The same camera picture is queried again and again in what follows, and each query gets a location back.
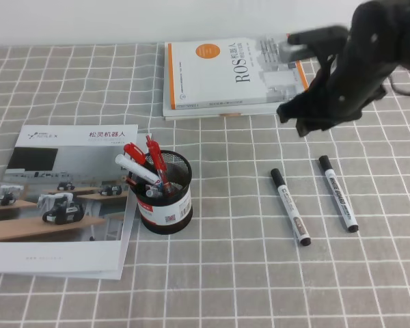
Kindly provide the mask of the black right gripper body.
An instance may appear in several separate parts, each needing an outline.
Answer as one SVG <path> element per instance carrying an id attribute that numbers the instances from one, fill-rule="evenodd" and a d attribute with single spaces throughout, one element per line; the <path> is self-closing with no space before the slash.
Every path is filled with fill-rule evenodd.
<path id="1" fill-rule="evenodd" d="M 322 118 L 354 120 L 397 66 L 410 70 L 410 1 L 360 4 L 318 101 Z"/>

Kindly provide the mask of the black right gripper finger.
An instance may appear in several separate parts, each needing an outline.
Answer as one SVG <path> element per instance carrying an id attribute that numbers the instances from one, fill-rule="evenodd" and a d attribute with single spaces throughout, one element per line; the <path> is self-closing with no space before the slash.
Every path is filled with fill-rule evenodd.
<path id="1" fill-rule="evenodd" d="M 362 117 L 361 105 L 341 100 L 341 97 L 322 88 L 306 90 L 281 104 L 277 114 L 281 123 L 295 119 L 298 135 L 305 137 L 311 132 L 326 131 Z"/>

